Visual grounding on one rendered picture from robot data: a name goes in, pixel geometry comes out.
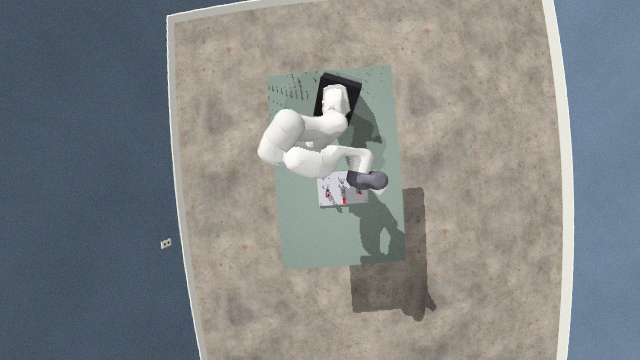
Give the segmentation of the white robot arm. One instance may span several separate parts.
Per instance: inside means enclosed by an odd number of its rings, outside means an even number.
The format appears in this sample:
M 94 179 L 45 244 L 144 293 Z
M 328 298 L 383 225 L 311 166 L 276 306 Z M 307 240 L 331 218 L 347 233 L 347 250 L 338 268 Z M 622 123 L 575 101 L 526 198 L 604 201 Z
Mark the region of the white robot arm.
M 286 163 L 287 169 L 293 173 L 324 179 L 333 173 L 342 157 L 347 156 L 351 158 L 347 183 L 381 195 L 387 188 L 388 176 L 381 171 L 370 171 L 374 156 L 368 149 L 328 146 L 348 127 L 345 116 L 350 106 L 346 87 L 325 87 L 323 100 L 323 116 L 320 117 L 299 115 L 292 109 L 281 110 L 263 135 L 258 148 L 259 157 L 271 165 L 284 166 Z M 295 145 L 298 141 L 306 142 L 308 147 Z

